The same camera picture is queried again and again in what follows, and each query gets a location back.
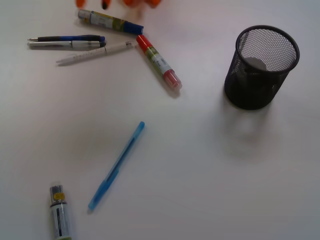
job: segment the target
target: ballpoint pen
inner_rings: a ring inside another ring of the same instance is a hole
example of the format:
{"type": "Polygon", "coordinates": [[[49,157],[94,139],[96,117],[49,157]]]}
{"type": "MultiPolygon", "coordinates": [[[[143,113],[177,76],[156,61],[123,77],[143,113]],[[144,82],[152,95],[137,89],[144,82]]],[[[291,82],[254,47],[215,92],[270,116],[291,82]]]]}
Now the ballpoint pen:
{"type": "Polygon", "coordinates": [[[54,41],[98,41],[104,42],[104,36],[99,35],[80,35],[80,36],[41,36],[29,38],[29,41],[34,42],[54,42],[54,41]]]}
{"type": "Polygon", "coordinates": [[[34,41],[28,42],[30,48],[71,48],[71,49],[97,49],[106,45],[101,41],[34,41]]]}
{"type": "Polygon", "coordinates": [[[105,47],[98,48],[95,50],[85,51],[85,52],[78,53],[78,54],[73,54],[73,55],[68,56],[64,59],[56,61],[56,63],[60,64],[60,65],[70,64],[70,63],[74,63],[74,62],[83,61],[86,59],[91,59],[93,57],[98,57],[98,56],[102,56],[102,55],[106,56],[106,55],[113,53],[113,52],[133,48],[134,46],[135,46],[135,44],[132,41],[116,43],[116,44],[107,45],[105,47]]]}
{"type": "Polygon", "coordinates": [[[110,185],[112,184],[112,182],[116,178],[117,174],[119,173],[119,168],[120,168],[121,164],[124,162],[126,156],[128,155],[130,149],[132,148],[132,146],[136,142],[137,138],[139,137],[139,135],[140,135],[141,131],[144,129],[144,127],[145,127],[145,123],[143,121],[141,121],[139,123],[138,127],[136,128],[136,130],[134,131],[132,137],[130,138],[130,140],[128,141],[126,146],[124,147],[120,156],[118,157],[118,159],[114,163],[110,172],[108,173],[106,178],[100,184],[98,190],[95,192],[91,202],[88,205],[88,208],[91,211],[93,211],[95,209],[95,207],[97,206],[97,204],[99,203],[99,201],[101,200],[103,195],[107,192],[108,188],[110,187],[110,185]]]}

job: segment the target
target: pen holder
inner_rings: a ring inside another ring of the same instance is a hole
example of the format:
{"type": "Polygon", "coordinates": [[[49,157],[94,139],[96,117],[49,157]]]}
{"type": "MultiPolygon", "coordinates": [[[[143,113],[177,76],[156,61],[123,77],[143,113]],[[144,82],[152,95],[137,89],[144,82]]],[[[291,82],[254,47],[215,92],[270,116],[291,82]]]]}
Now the pen holder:
{"type": "Polygon", "coordinates": [[[284,31],[265,25],[247,28],[235,43],[224,82],[226,96],[242,109],[265,107],[298,64],[299,57],[296,42],[284,31]]]}

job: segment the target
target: white pen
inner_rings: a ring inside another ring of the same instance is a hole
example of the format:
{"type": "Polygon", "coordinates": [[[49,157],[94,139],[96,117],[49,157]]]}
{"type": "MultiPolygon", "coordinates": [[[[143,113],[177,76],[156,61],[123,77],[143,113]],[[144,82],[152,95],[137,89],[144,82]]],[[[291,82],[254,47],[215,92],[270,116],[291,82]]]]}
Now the white pen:
{"type": "Polygon", "coordinates": [[[106,45],[100,41],[33,41],[28,42],[30,48],[70,48],[70,49],[97,49],[106,45]]]}
{"type": "Polygon", "coordinates": [[[95,50],[90,50],[90,51],[85,51],[79,54],[74,54],[71,56],[68,56],[64,59],[61,59],[59,61],[56,61],[56,63],[62,65],[62,64],[69,64],[69,63],[74,63],[86,59],[91,59],[93,57],[98,57],[102,55],[108,55],[113,52],[117,52],[120,50],[125,50],[125,49],[131,49],[135,46],[133,41],[126,41],[122,43],[117,43],[117,44],[112,44],[112,45],[107,45],[105,47],[101,47],[95,50]]]}

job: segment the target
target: blue marker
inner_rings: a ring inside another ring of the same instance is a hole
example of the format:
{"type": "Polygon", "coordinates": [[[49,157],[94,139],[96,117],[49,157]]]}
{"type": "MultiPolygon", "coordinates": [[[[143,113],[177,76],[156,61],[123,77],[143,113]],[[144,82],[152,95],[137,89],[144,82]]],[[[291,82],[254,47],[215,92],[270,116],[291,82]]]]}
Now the blue marker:
{"type": "Polygon", "coordinates": [[[98,41],[104,42],[105,37],[99,35],[80,35],[80,36],[41,36],[30,38],[33,42],[56,42],[56,41],[98,41]]]}
{"type": "Polygon", "coordinates": [[[144,31],[144,27],[132,22],[105,15],[96,11],[89,11],[80,9],[77,13],[78,18],[85,23],[98,25],[106,29],[113,29],[115,31],[140,35],[144,31]]]}
{"type": "Polygon", "coordinates": [[[110,187],[110,185],[112,184],[112,182],[116,178],[117,174],[119,173],[119,168],[120,168],[121,164],[124,162],[126,156],[128,155],[130,149],[132,148],[132,146],[136,142],[137,138],[139,137],[139,135],[140,135],[141,131],[144,129],[144,127],[145,127],[145,123],[143,121],[141,121],[139,123],[138,127],[136,128],[136,130],[134,131],[132,137],[130,138],[130,140],[128,141],[126,146],[124,147],[122,153],[120,154],[120,156],[118,157],[118,159],[114,163],[110,172],[108,173],[106,178],[100,184],[98,190],[95,192],[91,202],[88,205],[88,207],[91,211],[93,211],[95,209],[95,207],[97,206],[97,204],[99,203],[99,201],[101,200],[103,195],[107,192],[108,188],[110,187]]]}

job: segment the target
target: blue pen cap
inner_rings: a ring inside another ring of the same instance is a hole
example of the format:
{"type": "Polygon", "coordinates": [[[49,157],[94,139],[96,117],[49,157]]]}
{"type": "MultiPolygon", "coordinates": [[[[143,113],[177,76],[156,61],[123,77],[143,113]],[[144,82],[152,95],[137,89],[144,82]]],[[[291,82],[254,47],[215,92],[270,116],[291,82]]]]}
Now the blue pen cap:
{"type": "Polygon", "coordinates": [[[135,35],[140,35],[144,31],[144,26],[134,24],[129,21],[125,21],[123,25],[123,31],[125,33],[130,33],[130,34],[135,34],[135,35]]]}

